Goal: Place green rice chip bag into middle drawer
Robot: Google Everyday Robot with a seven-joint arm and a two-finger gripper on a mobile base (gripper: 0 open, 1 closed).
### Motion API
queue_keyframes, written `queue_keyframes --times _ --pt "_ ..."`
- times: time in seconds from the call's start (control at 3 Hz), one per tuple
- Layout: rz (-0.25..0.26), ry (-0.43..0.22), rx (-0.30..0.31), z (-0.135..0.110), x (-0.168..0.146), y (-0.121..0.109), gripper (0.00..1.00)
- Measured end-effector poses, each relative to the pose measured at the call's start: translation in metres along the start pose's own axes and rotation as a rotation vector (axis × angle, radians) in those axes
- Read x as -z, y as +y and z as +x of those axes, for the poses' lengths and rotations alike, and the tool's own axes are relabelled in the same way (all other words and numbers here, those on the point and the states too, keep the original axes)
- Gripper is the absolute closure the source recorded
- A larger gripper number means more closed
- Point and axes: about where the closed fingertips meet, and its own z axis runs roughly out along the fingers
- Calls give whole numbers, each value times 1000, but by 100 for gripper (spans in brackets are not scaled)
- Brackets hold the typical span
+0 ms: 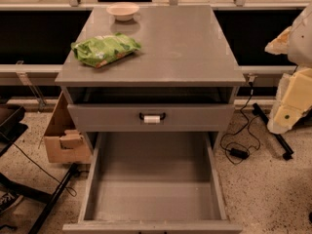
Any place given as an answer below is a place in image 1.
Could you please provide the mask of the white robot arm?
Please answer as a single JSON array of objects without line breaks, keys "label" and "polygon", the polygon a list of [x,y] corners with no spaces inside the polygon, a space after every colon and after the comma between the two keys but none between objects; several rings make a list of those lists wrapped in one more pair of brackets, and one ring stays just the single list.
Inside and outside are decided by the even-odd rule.
[{"label": "white robot arm", "polygon": [[297,65],[293,75],[282,76],[267,123],[271,133],[284,134],[312,108],[312,4],[269,42],[265,51],[284,54]]}]

